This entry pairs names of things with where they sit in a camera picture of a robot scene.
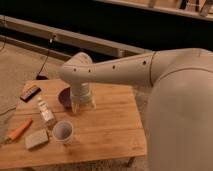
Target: white sponge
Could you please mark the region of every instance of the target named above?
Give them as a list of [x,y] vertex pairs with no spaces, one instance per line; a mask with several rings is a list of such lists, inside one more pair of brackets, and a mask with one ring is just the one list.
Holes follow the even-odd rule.
[[27,136],[25,139],[25,145],[26,145],[26,148],[30,150],[48,141],[49,139],[48,139],[47,131],[45,129],[41,129]]

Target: cable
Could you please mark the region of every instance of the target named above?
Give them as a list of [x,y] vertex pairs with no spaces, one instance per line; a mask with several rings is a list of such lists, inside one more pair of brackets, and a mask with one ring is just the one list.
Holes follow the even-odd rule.
[[8,112],[13,111],[15,109],[16,109],[16,107],[10,108],[10,109],[6,110],[5,112],[0,113],[0,116],[3,116],[5,114],[7,114]]
[[[5,20],[5,8],[3,8],[4,11],[4,15],[3,15],[3,30],[6,30],[6,20]],[[4,35],[4,41],[3,41],[3,46],[0,49],[0,52],[4,49],[5,45],[6,45],[6,41],[7,41],[7,37],[6,37],[6,33]]]
[[52,38],[50,39],[49,43],[48,43],[48,49],[47,49],[47,54],[46,54],[46,58],[44,60],[44,63],[42,64],[39,72],[36,74],[36,80],[47,80],[48,78],[46,76],[42,76],[40,75],[40,73],[42,72],[48,58],[49,58],[49,55],[50,55],[50,50],[51,50],[51,45],[52,45],[52,42],[53,40],[55,39],[56,35],[53,35]]

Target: bottle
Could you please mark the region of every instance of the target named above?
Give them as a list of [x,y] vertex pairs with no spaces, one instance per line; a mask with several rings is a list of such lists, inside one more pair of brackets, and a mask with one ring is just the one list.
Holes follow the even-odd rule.
[[48,127],[53,126],[56,123],[56,118],[50,110],[47,102],[44,101],[40,96],[37,98],[37,102],[44,123]]

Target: white cup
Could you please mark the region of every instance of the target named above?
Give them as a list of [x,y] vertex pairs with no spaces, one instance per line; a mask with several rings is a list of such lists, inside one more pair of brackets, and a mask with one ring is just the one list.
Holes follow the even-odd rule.
[[73,140],[73,125],[69,121],[59,121],[53,127],[53,137],[62,142],[63,144],[69,144]]

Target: wooden table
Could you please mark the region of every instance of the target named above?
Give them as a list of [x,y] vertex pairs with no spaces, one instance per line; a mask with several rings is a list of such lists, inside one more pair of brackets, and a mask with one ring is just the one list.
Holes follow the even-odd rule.
[[27,118],[33,124],[17,141],[0,147],[0,169],[74,163],[147,154],[146,139],[131,87],[91,84],[97,109],[83,106],[79,114],[65,110],[58,94],[68,85],[60,80],[28,81],[24,90],[38,85],[58,121],[70,120],[74,125],[74,141],[64,146],[49,134],[49,143],[36,150],[25,149],[25,137],[45,125],[37,108],[36,97],[28,103],[21,100],[9,122],[8,132]]

